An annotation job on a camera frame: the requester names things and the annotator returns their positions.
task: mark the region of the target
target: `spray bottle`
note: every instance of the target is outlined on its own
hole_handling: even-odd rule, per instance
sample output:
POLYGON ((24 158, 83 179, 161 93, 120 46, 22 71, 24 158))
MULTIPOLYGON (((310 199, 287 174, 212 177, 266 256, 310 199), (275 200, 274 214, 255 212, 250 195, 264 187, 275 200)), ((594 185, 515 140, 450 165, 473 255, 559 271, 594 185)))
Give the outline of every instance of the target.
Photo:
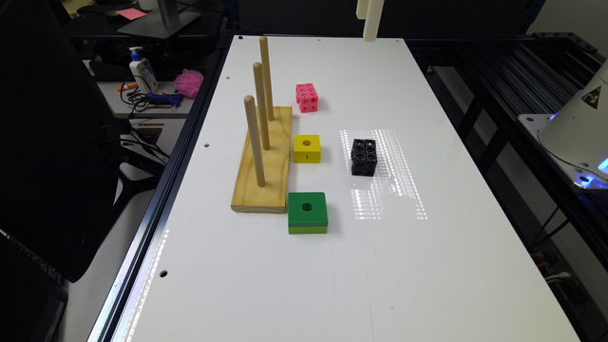
POLYGON ((159 88, 159 84, 156 82, 154 72, 147 59, 142 58, 139 50, 142 47, 130 47, 131 59, 133 62, 129 63, 135 82, 142 90, 142 93, 147 94, 149 92, 155 92, 159 88))

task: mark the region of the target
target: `green block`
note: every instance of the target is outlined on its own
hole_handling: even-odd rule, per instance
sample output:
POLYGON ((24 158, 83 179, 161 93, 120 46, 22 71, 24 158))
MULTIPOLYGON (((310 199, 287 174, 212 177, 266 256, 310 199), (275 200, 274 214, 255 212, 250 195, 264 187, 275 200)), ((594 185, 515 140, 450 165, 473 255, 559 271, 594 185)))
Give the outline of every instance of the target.
POLYGON ((325 193, 289 193, 289 227, 325 227, 327 204, 325 193))
POLYGON ((289 234, 327 234, 325 227, 289 227, 289 234))

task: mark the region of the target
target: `pink block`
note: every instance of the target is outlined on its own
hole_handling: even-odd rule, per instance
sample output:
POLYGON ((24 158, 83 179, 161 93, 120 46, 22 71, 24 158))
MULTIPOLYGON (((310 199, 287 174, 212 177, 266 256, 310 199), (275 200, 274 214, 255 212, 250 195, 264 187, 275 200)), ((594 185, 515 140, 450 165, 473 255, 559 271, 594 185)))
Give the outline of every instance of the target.
POLYGON ((318 109, 319 97, 313 84, 296 85, 295 100, 300 104, 300 112, 310 113, 318 109))

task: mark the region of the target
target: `wooden peg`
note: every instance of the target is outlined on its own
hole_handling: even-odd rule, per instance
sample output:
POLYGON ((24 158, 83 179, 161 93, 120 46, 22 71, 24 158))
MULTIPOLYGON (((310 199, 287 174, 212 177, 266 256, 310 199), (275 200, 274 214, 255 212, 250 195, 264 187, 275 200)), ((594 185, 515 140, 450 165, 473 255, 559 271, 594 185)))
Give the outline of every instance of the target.
POLYGON ((264 70, 264 92, 266 93, 266 113, 268 121, 275 119, 275 107, 273 105, 273 85, 270 81, 270 57, 268 54, 268 38, 259 37, 259 49, 262 54, 262 68, 264 70))
POLYGON ((266 121, 264 78, 262 77, 262 69, 263 66, 259 62, 254 63, 254 79, 256 80, 257 109, 259 114, 259 135, 262 138, 262 148, 264 151, 268 151, 270 149, 270 139, 268 137, 268 122, 266 121))
POLYGON ((264 179, 264 163, 262 162, 262 150, 259 146, 259 134, 257 133, 256 101, 253 96, 247 95, 244 102, 251 150, 254 155, 254 166, 256 167, 257 186, 262 187, 266 185, 266 180, 264 179))

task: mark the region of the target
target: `yellow cube with hole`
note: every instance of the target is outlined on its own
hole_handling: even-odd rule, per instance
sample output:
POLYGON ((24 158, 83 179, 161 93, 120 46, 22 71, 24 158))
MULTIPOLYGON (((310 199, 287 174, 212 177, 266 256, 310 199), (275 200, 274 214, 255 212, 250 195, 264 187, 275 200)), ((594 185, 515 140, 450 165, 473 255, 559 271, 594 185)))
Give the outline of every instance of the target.
POLYGON ((321 162, 318 135, 294 135, 294 162, 321 162))

